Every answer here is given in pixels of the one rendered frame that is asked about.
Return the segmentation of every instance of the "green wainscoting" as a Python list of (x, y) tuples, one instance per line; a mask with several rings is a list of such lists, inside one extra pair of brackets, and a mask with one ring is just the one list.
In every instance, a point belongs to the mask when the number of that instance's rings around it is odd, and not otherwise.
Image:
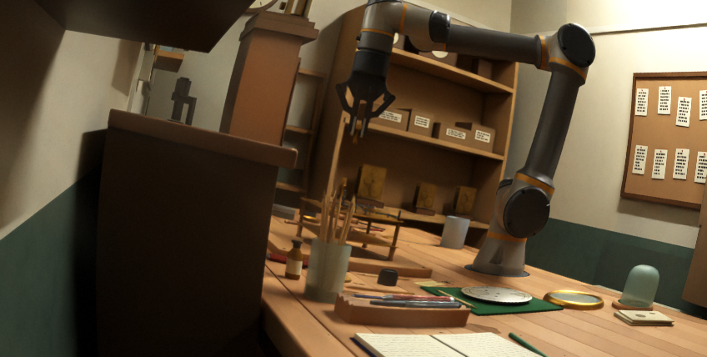
[(0, 355), (95, 356), (96, 168), (0, 240)]
[(682, 246), (550, 219), (540, 234), (528, 239), (525, 263), (618, 291), (634, 266), (652, 265), (660, 273), (656, 302), (707, 318), (706, 308), (681, 299), (692, 253)]

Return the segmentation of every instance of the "green pen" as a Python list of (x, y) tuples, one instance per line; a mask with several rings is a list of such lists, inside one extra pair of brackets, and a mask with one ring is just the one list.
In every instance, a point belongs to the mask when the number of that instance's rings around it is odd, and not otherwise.
[(547, 355), (545, 355), (545, 353), (543, 353), (542, 351), (536, 349), (535, 347), (533, 347), (533, 345), (531, 345), (530, 343), (526, 342), (526, 341), (523, 340), (520, 336), (514, 334), (513, 332), (509, 333), (509, 337), (510, 337), (511, 339), (515, 340), (516, 342), (520, 343), (521, 346), (523, 346), (523, 347), (525, 347), (526, 349), (532, 351), (533, 353), (540, 354), (540, 355), (542, 355), (543, 357), (548, 357)]

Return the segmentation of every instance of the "bulletin board frame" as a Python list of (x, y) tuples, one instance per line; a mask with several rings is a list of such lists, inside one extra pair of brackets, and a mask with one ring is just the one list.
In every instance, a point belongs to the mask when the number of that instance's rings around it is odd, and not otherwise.
[[(671, 86), (670, 115), (658, 115), (658, 88)], [(647, 116), (637, 116), (636, 89), (647, 88)], [(707, 72), (634, 73), (621, 197), (690, 209), (702, 207), (704, 184), (694, 181), (698, 152), (707, 152), (707, 120), (699, 120), (699, 91), (707, 90)], [(679, 97), (691, 97), (689, 127), (675, 124)], [(637, 144), (648, 146), (643, 175), (632, 173)], [(687, 179), (673, 179), (675, 150), (689, 149)], [(664, 179), (652, 179), (654, 151), (667, 149)]]

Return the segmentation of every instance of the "robotic arm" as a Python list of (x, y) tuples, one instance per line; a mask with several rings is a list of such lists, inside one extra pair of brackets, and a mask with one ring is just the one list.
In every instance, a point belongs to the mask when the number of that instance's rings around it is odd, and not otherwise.
[[(594, 41), (580, 25), (568, 23), (549, 37), (530, 38), (450, 24), (449, 16), (402, 3), (402, 0), (369, 0), (361, 28), (351, 76), (336, 86), (343, 110), (351, 116), (353, 135), (361, 118), (360, 137), (368, 122), (378, 117), (394, 100), (385, 80), (394, 34), (410, 37), (423, 51), (447, 51), (476, 57), (530, 63), (550, 71), (547, 96), (533, 144), (513, 179), (501, 182), (496, 193), (494, 216), (484, 246), (468, 269), (503, 276), (523, 276), (525, 240), (547, 223), (549, 201), (554, 193), (553, 176), (562, 153), (579, 87), (594, 61)], [(353, 96), (346, 99), (347, 89)], [(384, 102), (376, 111), (374, 101)], [(359, 117), (359, 105), (365, 110)]]

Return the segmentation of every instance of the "small bottle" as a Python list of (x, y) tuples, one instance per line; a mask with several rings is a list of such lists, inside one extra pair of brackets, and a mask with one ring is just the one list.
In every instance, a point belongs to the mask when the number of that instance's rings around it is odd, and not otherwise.
[(293, 240), (294, 245), (288, 253), (287, 267), (285, 267), (285, 277), (288, 279), (299, 280), (299, 276), (302, 274), (302, 251), (299, 249), (302, 246), (302, 242), (299, 240)]

